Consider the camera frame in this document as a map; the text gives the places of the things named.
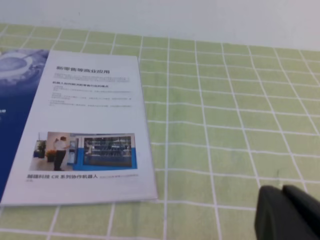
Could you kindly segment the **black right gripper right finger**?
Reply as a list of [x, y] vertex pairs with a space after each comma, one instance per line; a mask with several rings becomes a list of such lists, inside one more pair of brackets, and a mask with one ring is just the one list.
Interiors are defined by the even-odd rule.
[[284, 185], [284, 195], [310, 227], [320, 226], [320, 202], [294, 185]]

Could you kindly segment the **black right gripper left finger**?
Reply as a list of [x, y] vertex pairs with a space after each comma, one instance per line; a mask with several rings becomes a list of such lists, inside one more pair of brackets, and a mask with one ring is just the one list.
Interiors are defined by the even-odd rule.
[[320, 226], [309, 226], [282, 189], [271, 185], [260, 188], [254, 221], [256, 238], [258, 240], [318, 240]]

